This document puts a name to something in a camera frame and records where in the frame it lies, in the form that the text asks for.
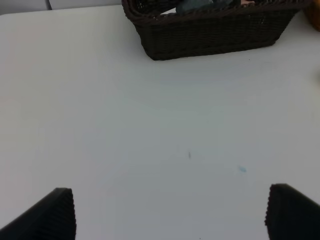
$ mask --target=small mark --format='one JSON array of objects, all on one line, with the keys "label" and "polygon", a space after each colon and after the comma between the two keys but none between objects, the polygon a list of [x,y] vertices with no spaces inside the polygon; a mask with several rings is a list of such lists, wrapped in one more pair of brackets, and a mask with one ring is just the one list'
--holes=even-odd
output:
[{"label": "small mark", "polygon": [[243,173],[247,172],[247,169],[244,166],[238,166],[238,170]]}]

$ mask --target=table surface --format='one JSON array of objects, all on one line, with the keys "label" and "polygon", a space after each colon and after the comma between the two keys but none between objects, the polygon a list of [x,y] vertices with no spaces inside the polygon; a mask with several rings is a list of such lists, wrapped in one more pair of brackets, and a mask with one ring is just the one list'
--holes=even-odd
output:
[{"label": "table surface", "polygon": [[0,17],[0,226],[55,187],[77,240],[267,240],[269,187],[320,202],[320,34],[152,61],[121,6]]}]

